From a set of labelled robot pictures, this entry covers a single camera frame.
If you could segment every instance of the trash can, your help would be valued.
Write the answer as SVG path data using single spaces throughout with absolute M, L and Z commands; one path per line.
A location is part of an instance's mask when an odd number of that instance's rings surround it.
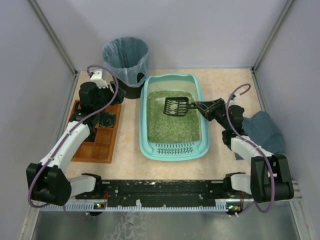
M 125 98 L 140 98 L 141 89 L 149 77 L 149 47 L 141 39 L 121 37 L 102 48 L 104 64 L 117 77 Z

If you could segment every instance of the trash bag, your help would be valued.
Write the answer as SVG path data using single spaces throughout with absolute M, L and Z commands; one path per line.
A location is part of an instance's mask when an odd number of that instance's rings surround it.
M 124 84 L 140 87 L 149 76 L 149 47 L 141 39 L 121 37 L 102 48 L 104 64 Z

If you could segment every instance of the litter box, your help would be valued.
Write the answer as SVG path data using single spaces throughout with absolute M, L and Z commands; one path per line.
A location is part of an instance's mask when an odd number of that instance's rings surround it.
M 190 93 L 195 101 L 204 101 L 196 76 L 192 74 L 164 74 L 149 76 L 144 83 L 140 98 L 139 142 L 143 155 L 152 160 L 184 161 L 200 158 L 210 147 L 208 121 L 197 111 L 199 136 L 197 141 L 182 143 L 157 143 L 148 141 L 147 100 L 148 95 L 157 91 L 182 91 Z

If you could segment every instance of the wall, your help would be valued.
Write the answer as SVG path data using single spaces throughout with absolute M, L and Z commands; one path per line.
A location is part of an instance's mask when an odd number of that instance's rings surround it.
M 319 0 L 296 1 L 258 69 L 267 106 L 284 134 L 292 176 L 315 226 L 320 222 L 319 11 Z
M 0 238 L 16 240 L 26 168 L 53 146 L 73 78 L 26 0 L 2 2 L 0 31 Z
M 121 36 L 143 39 L 151 68 L 252 67 L 287 0 L 37 0 L 77 69 Z

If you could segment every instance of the brown wooden organizer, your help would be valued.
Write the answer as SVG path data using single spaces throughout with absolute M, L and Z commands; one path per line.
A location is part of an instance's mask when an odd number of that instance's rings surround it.
M 75 112 L 76 103 L 79 100 L 75 100 L 71 114 Z M 104 112 L 115 114 L 115 125 L 111 128 L 100 127 L 99 123 L 95 125 L 96 135 L 94 142 L 84 141 L 75 155 L 72 158 L 73 162 L 86 162 L 86 163 L 100 163 L 110 164 L 114 153 L 116 135 L 119 125 L 119 118 L 121 112 L 121 104 L 115 104 L 108 106 Z

